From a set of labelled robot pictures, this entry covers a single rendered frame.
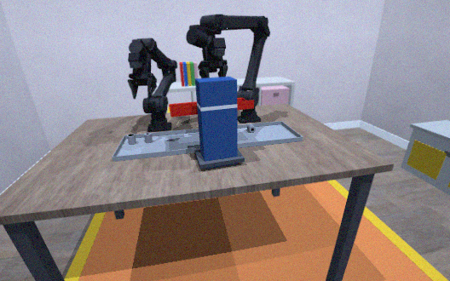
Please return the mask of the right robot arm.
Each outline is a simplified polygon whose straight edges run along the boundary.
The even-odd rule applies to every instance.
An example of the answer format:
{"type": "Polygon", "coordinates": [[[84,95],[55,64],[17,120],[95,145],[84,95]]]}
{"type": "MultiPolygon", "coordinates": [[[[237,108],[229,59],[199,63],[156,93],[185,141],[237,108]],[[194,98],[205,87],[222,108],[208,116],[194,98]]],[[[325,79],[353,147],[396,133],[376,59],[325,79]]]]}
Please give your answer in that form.
{"type": "Polygon", "coordinates": [[[130,63],[130,68],[133,68],[132,73],[151,73],[151,60],[154,60],[157,63],[157,68],[161,69],[163,74],[163,78],[154,94],[152,94],[150,99],[144,98],[142,102],[143,111],[148,114],[152,113],[151,124],[148,125],[147,132],[171,130],[172,125],[167,122],[165,117],[168,106],[166,95],[170,86],[176,82],[176,69],[174,70],[174,68],[177,68],[176,61],[166,57],[157,47],[157,43],[153,38],[132,39],[129,51],[128,62],[130,63]]]}

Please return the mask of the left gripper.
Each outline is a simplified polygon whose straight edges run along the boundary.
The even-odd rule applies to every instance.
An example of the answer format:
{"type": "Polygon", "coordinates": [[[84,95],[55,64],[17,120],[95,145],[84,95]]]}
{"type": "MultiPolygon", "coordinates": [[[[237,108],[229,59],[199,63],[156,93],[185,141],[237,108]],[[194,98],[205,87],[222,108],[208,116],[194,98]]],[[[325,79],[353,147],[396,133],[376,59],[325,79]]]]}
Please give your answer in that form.
{"type": "Polygon", "coordinates": [[[202,60],[198,65],[198,68],[200,69],[199,75],[202,78],[210,77],[209,72],[217,72],[217,69],[220,68],[219,69],[220,71],[218,72],[218,77],[226,77],[228,71],[227,63],[228,63],[227,60],[202,60]]]}

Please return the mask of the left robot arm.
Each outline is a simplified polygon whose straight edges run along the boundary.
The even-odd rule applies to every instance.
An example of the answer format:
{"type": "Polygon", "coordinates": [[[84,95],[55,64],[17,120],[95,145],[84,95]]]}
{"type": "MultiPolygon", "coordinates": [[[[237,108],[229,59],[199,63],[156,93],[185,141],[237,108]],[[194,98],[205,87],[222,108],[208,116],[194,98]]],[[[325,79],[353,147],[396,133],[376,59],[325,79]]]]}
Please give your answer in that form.
{"type": "Polygon", "coordinates": [[[242,86],[239,86],[239,91],[237,92],[237,98],[254,100],[254,108],[243,110],[241,116],[237,117],[237,120],[240,123],[261,122],[261,118],[255,112],[255,106],[259,100],[259,88],[254,87],[256,87],[257,83],[257,74],[263,54],[263,47],[267,38],[270,36],[268,18],[264,15],[211,14],[202,16],[199,23],[200,25],[192,25],[189,27],[186,39],[189,44],[203,49],[204,60],[223,60],[222,57],[225,55],[226,48],[225,38],[215,36],[222,34],[222,31],[249,28],[254,33],[251,57],[245,81],[242,86]]]}

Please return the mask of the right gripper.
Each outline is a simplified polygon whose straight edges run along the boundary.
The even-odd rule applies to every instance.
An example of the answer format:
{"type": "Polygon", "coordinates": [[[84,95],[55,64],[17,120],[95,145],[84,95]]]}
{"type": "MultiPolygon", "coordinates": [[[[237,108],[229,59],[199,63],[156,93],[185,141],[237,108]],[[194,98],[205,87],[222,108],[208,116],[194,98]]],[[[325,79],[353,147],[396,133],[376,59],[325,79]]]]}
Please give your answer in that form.
{"type": "Polygon", "coordinates": [[[152,73],[131,73],[129,78],[133,79],[128,79],[128,84],[134,99],[136,99],[138,86],[147,86],[147,96],[148,99],[151,98],[153,91],[157,88],[157,79],[152,73]]]}

